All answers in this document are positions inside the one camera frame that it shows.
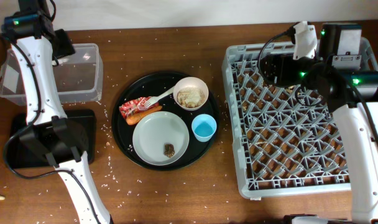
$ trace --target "brown wooden tabletop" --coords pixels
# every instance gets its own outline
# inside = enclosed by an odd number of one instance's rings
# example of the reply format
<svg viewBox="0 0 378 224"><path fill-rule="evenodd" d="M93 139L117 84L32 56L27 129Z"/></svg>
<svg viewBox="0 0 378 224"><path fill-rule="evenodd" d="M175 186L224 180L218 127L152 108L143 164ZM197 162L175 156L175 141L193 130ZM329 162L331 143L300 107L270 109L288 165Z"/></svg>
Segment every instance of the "brown wooden tabletop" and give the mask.
<svg viewBox="0 0 378 224"><path fill-rule="evenodd" d="M362 36L369 39L378 61L378 21L360 23ZM219 105L224 105L221 66L226 48L264 43L290 25L88 30L69 32L69 36L75 44L99 46L104 65L101 103L106 105L111 117L117 97L125 88L159 70L175 70L201 78L215 96L219 95L216 98ZM320 27L321 23L316 23L317 30ZM263 198L261 201L242 198L237 189L230 120L223 120L224 116L216 142L191 166L170 172L142 168L130 161L114 140L100 130L104 124L111 125L111 120L105 118L103 105L91 102L65 105L64 109L89 108L96 114L99 153L95 154L90 169L115 223L271 223L294 213L351 218L350 192ZM229 112L225 106L220 108L221 112ZM12 118L24 111L25 107L0 98L0 194L6 196L0 201L0 223L74 223L78 216L58 175L37 180L19 179L2 162L2 147L8 139ZM111 145L104 148L106 142ZM110 171L108 156L111 156L118 183L105 177ZM34 175L49 170L52 169L21 172Z"/></svg>

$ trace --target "snack wrapper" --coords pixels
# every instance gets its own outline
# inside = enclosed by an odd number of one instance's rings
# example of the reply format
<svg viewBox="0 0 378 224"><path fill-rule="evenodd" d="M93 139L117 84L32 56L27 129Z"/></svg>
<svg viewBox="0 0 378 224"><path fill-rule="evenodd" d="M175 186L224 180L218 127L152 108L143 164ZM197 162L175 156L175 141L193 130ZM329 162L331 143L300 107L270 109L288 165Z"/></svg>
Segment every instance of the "snack wrapper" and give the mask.
<svg viewBox="0 0 378 224"><path fill-rule="evenodd" d="M136 100L130 100L128 102L125 102L123 105L119 107L119 111L124 119L126 119L130 115L134 115L136 113L140 113L146 110L149 110L155 106L158 106L159 103L155 103L152 106L145 108L145 103L148 99L150 99L151 96L149 97L140 97Z"/></svg>

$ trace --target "orange carrot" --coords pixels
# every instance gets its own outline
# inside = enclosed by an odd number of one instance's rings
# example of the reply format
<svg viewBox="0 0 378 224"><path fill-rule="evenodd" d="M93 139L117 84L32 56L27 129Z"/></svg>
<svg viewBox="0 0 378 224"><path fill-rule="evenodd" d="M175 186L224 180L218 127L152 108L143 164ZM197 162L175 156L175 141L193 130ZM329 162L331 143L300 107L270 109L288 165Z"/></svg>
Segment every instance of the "orange carrot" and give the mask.
<svg viewBox="0 0 378 224"><path fill-rule="evenodd" d="M128 125L134 125L134 124L138 123L145 116L147 116L151 113L157 112L157 111L161 110L162 108L163 108L162 106L156 106L156 107L149 109L147 111L128 116L128 118L126 119L127 124Z"/></svg>

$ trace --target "white plastic fork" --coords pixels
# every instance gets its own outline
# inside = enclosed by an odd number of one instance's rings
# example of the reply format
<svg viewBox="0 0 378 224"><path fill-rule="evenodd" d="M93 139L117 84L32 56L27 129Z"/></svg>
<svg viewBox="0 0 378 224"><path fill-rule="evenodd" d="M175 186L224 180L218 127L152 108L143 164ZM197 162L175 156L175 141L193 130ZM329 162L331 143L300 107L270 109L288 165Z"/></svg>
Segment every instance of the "white plastic fork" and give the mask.
<svg viewBox="0 0 378 224"><path fill-rule="evenodd" d="M148 99L145 103L145 108L147 109L148 107L152 106L153 104L159 102L162 98L168 96L169 94L174 92L174 87L171 87L171 89L167 90L165 93L161 94L160 96L153 96L152 98Z"/></svg>

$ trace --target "green led indicator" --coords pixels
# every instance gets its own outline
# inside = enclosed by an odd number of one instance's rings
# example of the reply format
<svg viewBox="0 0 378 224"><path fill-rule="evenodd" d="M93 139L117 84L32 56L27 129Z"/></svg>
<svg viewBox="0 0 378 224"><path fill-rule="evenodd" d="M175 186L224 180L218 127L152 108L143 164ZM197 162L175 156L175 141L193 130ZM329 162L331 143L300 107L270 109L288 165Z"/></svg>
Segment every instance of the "green led indicator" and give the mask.
<svg viewBox="0 0 378 224"><path fill-rule="evenodd" d="M352 82L353 82L355 85L357 85L357 84L359 84L361 81L360 81L359 79L357 79L357 78L354 78L354 79L352 80Z"/></svg>

